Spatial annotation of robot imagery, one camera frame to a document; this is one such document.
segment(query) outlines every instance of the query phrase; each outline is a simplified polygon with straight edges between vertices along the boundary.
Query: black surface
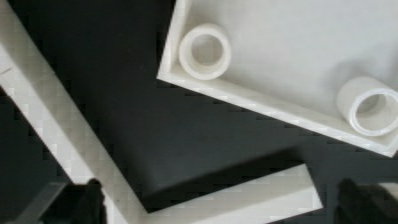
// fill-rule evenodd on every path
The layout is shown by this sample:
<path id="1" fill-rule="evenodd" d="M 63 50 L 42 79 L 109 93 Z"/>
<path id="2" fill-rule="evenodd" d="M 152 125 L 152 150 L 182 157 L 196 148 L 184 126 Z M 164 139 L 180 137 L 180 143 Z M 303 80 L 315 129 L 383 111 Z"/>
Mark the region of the black surface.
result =
<path id="1" fill-rule="evenodd" d="M 52 181 L 70 178 L 0 90 L 0 223 L 17 219 Z"/>
<path id="2" fill-rule="evenodd" d="M 342 179 L 398 181 L 398 161 L 157 81 L 173 3 L 13 2 L 148 208 L 157 199 L 175 202 L 171 192 L 189 192 L 187 183 L 217 184 L 221 171 L 237 179 L 242 173 L 230 168 L 296 149 L 328 209 L 281 223 L 333 223 Z M 249 170 L 248 175 L 271 171 Z"/>

